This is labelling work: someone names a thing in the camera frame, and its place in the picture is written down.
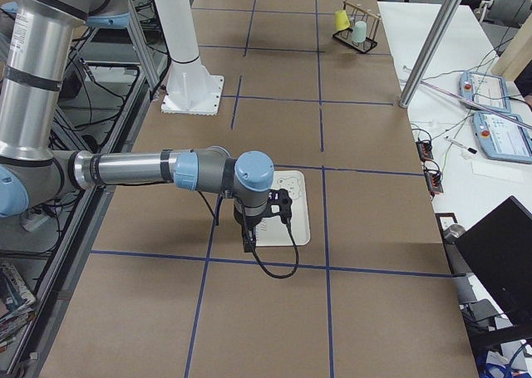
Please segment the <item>white desk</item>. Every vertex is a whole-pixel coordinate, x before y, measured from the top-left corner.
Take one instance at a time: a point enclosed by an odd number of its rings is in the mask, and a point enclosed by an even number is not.
[[[380,2],[379,8],[387,32],[390,49],[394,58],[398,78],[406,79],[408,73],[403,66],[412,69],[417,55],[431,29],[440,6],[435,4]],[[476,67],[483,57],[492,50],[486,35],[468,7],[460,6],[443,37],[440,46],[429,65],[425,77],[440,75],[443,72],[466,70]],[[492,52],[485,59],[495,57]],[[478,71],[489,69],[492,64]],[[448,91],[458,92],[460,73],[454,73],[430,80],[431,83]],[[508,83],[511,95],[519,92],[513,83]],[[512,111],[520,114],[524,121],[532,123],[532,113],[528,106],[513,102]],[[420,86],[408,107],[410,121],[428,130],[433,136],[439,135],[467,115],[467,109],[457,100],[443,96],[425,86]],[[443,167],[444,154],[450,144],[445,136],[433,143],[433,154],[440,167]],[[479,150],[476,155],[452,146],[444,170],[444,194],[437,195],[432,202],[437,213],[453,212],[459,223],[470,228],[493,208],[509,196],[514,195],[528,210],[532,210],[532,165],[488,160],[480,151],[470,120],[461,129],[456,139],[463,145]],[[506,179],[497,179],[474,174],[472,161],[495,166]],[[516,180],[522,177],[521,183]]]

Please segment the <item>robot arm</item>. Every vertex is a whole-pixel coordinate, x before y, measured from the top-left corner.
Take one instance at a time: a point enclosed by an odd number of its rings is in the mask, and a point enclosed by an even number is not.
[[[181,48],[169,47],[170,56],[173,65],[185,69],[177,75],[178,81],[192,78],[198,85],[185,83],[183,91],[174,92],[172,102],[167,104],[185,104],[188,110],[194,110],[190,103],[198,98],[196,91],[202,85],[209,88],[209,78],[196,75],[208,72],[196,56],[199,52],[189,0],[176,0],[174,4],[183,2],[186,7],[181,5],[179,9],[186,13],[178,21],[187,22],[184,25],[194,39]],[[288,193],[270,190],[273,162],[258,151],[233,159],[219,147],[110,155],[50,150],[48,136],[73,30],[87,20],[103,26],[126,25],[127,0],[17,0],[17,8],[0,99],[0,217],[20,214],[74,189],[175,183],[182,189],[235,198],[234,216],[242,226],[247,251],[254,252],[253,230],[261,218],[281,216],[284,223],[289,223]],[[221,91],[221,85],[216,84],[216,89]],[[272,210],[273,205],[279,206],[278,212]]]

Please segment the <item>table surface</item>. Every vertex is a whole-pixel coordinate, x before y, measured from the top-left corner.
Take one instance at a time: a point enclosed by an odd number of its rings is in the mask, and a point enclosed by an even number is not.
[[[335,42],[342,1],[195,0],[219,113],[159,101],[135,143],[258,149],[302,171],[296,275],[242,252],[231,202],[215,227],[198,194],[119,188],[42,377],[477,376],[385,32],[367,55]]]
[[[412,69],[440,6],[379,2],[379,8],[397,76],[406,79],[408,73],[403,66]],[[471,10],[467,6],[460,6],[431,60],[425,77],[477,68],[479,64],[483,66],[478,71],[489,71],[496,59],[493,47]],[[459,90],[460,75],[461,72],[455,72],[429,82],[456,94]],[[513,82],[508,82],[508,90],[511,95],[519,94]],[[525,122],[532,124],[532,112],[528,106],[511,101],[511,108],[512,112],[521,115]],[[428,130],[432,136],[451,129],[457,122],[463,120],[467,113],[468,109],[459,101],[440,95],[424,86],[419,87],[408,106],[411,122]],[[459,128],[457,126],[447,135],[454,137]],[[478,149],[476,155],[452,146],[445,158],[450,143],[444,137],[442,135],[433,143],[436,162],[440,167],[445,165],[443,179],[445,193],[437,195],[433,200],[432,206],[435,212],[452,212],[462,226],[470,228],[511,195],[514,195],[528,210],[532,210],[531,164],[488,160],[480,150],[470,119],[458,132],[456,140],[463,145]],[[472,164],[488,164],[494,173],[491,177],[475,174]]]

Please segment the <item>black monitor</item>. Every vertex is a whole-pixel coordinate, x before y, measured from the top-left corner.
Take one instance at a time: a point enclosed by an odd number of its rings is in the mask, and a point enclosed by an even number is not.
[[[506,339],[531,338],[532,214],[530,211],[515,197],[509,197],[460,236],[456,240],[456,246],[471,271],[516,326],[514,334],[511,335],[519,337]]]

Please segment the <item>pen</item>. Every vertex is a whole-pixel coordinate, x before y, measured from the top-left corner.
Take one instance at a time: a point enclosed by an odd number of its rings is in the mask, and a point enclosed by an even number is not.
[[[451,144],[456,145],[457,147],[463,148],[464,150],[468,150],[472,154],[476,154],[476,152],[477,152],[474,148],[466,147],[465,145],[459,143],[458,141],[456,141],[455,139],[452,139],[449,136],[446,137],[446,140],[449,141]]]

